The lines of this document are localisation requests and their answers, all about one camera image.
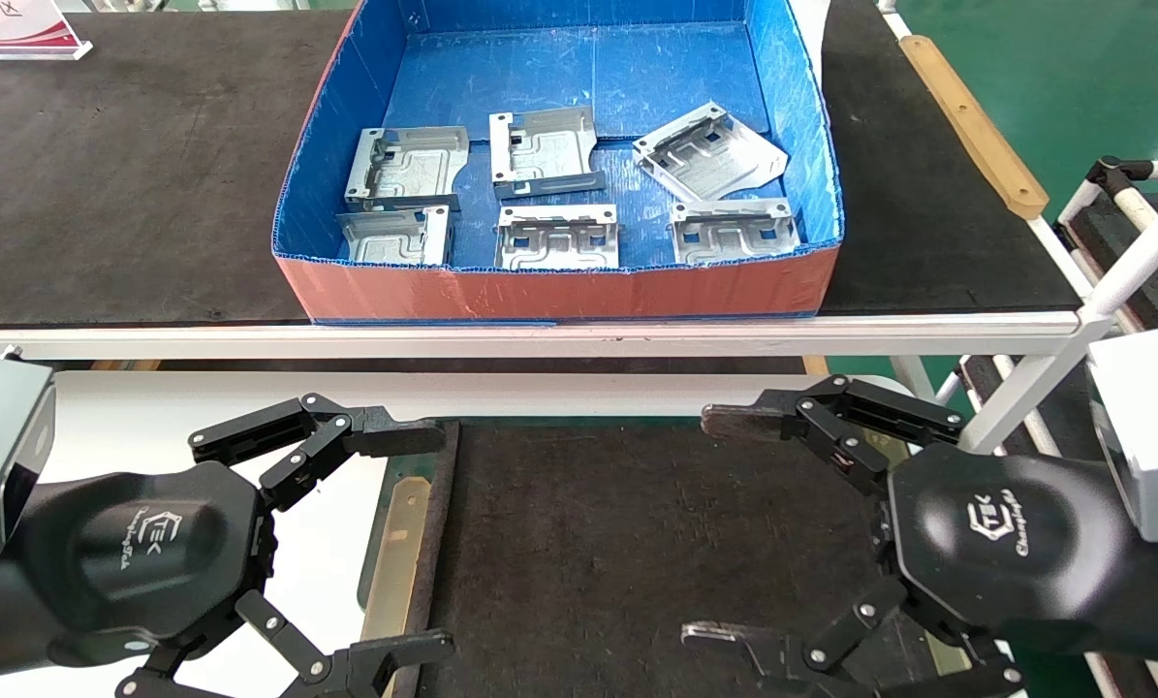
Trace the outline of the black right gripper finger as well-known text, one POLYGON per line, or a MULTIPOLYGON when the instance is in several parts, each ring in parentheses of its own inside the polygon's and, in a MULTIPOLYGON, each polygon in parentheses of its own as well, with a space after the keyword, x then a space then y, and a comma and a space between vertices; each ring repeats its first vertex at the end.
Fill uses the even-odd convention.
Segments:
POLYGON ((845 375, 824 377, 796 392, 765 390, 750 405, 711 403, 703 410, 708 436, 798 440, 865 495, 886 493, 891 463, 862 436, 862 429, 923 447, 957 443, 965 424, 951 407, 845 375))
POLYGON ((692 646, 736 647, 758 676, 760 689, 783 697, 1013 697, 1023 691, 1024 673, 987 635, 960 635, 968 670, 892 686, 855 682, 844 670, 845 659, 910 598, 902 580, 888 576, 812 639, 716 620, 683 624, 680 639, 692 646))

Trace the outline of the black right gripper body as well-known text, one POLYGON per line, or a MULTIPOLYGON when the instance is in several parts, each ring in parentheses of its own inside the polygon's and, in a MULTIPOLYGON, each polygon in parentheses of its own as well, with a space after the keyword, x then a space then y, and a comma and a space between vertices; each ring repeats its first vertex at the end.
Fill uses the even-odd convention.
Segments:
POLYGON ((1105 468, 933 444, 888 494, 903 609, 943 641, 1158 652, 1150 556, 1105 468))

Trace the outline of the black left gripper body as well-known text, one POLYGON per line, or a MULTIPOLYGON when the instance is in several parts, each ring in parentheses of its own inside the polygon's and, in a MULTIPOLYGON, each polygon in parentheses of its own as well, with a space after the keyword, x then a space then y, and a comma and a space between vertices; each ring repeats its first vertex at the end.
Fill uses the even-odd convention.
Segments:
POLYGON ((261 492, 219 464, 34 491, 12 536, 20 666, 98 666, 167 647, 201 657, 264 590, 277 542, 261 492))

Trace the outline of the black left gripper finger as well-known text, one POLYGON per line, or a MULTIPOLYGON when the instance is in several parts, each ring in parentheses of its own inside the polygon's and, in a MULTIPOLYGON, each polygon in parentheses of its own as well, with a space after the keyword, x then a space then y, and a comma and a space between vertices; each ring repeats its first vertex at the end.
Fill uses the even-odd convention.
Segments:
POLYGON ((189 444, 195 462, 226 466, 288 446, 288 454, 261 473, 259 486, 267 510, 286 512, 347 460, 438 454, 447 434, 437 420, 400 423, 387 407, 347 407, 307 394, 199 429, 189 444))
MULTIPOLYGON (((296 678, 283 690, 283 697, 384 697, 397 671, 446 661, 455 651, 450 632, 428 630, 360 641, 324 654, 285 615, 278 613, 261 592, 247 592, 236 601, 235 610, 295 668, 296 678)), ((175 679, 183 662, 183 652, 157 647, 147 663, 120 682, 117 697, 215 697, 215 692, 175 679)))

